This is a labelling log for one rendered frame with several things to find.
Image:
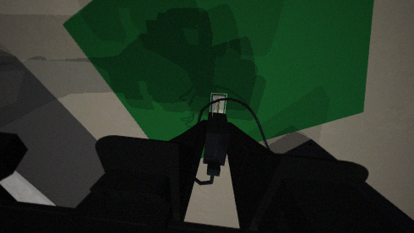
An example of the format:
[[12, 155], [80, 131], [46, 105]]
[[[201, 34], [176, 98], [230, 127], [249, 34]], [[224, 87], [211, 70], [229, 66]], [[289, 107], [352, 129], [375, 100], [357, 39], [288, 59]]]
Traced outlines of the green circuit board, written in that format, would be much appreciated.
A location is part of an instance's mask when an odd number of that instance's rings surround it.
[[373, 0], [91, 0], [63, 26], [149, 139], [232, 98], [265, 139], [364, 111]]

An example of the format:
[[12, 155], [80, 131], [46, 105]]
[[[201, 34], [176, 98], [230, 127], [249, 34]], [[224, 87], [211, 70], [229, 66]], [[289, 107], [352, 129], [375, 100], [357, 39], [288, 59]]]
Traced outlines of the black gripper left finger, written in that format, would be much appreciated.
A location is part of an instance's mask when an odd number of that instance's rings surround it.
[[136, 171], [170, 178], [173, 220], [184, 221], [199, 162], [207, 121], [169, 140], [109, 135], [97, 140], [96, 152], [104, 171]]

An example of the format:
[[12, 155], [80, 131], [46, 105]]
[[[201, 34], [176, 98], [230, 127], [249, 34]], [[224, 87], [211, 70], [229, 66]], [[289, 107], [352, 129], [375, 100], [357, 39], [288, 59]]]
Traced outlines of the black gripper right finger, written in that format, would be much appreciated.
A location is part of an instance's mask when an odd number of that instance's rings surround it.
[[368, 169], [347, 160], [276, 154], [228, 122], [227, 150], [241, 229], [258, 230], [265, 211], [286, 178], [353, 185], [368, 179]]

